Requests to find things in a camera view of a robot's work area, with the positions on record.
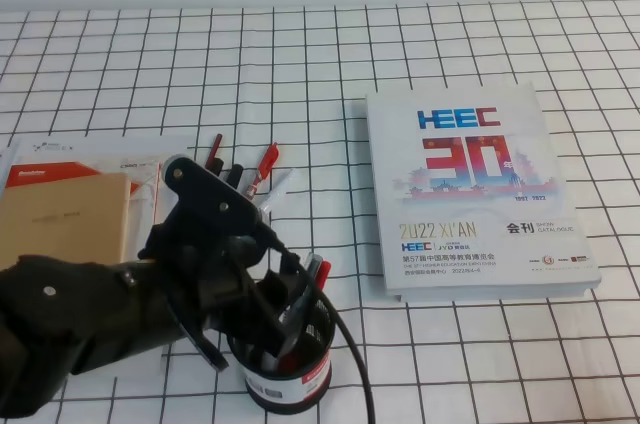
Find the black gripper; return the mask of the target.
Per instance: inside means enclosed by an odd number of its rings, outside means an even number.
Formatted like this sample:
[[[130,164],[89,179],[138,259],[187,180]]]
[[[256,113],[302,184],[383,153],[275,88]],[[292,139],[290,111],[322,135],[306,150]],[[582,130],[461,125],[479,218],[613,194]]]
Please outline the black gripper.
[[[204,330],[245,339],[276,356],[288,337],[280,321],[283,312],[310,289],[300,272],[269,270],[256,284],[248,269],[268,249],[268,227],[256,219],[234,230],[234,221],[172,213],[152,227],[138,253],[139,259],[163,271],[161,282],[172,317],[217,372],[229,363]]]

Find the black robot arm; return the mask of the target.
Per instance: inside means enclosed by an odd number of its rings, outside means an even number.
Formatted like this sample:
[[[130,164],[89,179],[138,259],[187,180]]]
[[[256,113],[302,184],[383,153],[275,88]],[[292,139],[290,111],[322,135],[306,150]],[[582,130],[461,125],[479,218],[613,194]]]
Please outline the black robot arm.
[[[135,262],[27,255],[1,274],[1,415],[34,415],[79,375],[189,340],[222,370],[217,330],[278,354],[301,332],[280,315],[308,281],[267,225],[238,234],[181,213],[151,230]]]

